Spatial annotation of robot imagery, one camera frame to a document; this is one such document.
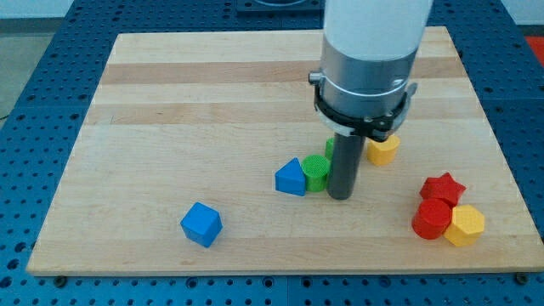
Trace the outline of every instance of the wooden board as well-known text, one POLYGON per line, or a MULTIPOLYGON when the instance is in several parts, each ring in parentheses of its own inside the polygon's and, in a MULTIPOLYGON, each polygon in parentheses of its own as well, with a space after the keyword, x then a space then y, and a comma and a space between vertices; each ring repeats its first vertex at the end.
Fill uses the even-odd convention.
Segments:
POLYGON ((541 270, 544 247, 444 27, 428 28, 397 159, 363 159, 353 196, 274 190, 323 154, 308 72, 320 31, 122 34, 28 264, 34 275, 397 274, 541 270), (450 171, 486 216, 477 244, 425 241, 411 218, 450 171), (180 219, 218 209, 209 248, 180 219))

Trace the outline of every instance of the yellow hexagonal prism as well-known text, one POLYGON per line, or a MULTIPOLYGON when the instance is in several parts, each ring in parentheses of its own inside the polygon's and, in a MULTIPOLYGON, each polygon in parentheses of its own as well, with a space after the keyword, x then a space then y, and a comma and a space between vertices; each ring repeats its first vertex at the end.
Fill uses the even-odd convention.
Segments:
POLYGON ((394 160, 399 145, 400 138, 396 135, 389 136, 382 143, 369 140, 368 148, 366 149, 366 158, 376 166, 387 165, 394 160))
POLYGON ((472 245, 482 235, 485 216, 472 205, 453 207, 450 226, 444 237, 456 247, 472 245))

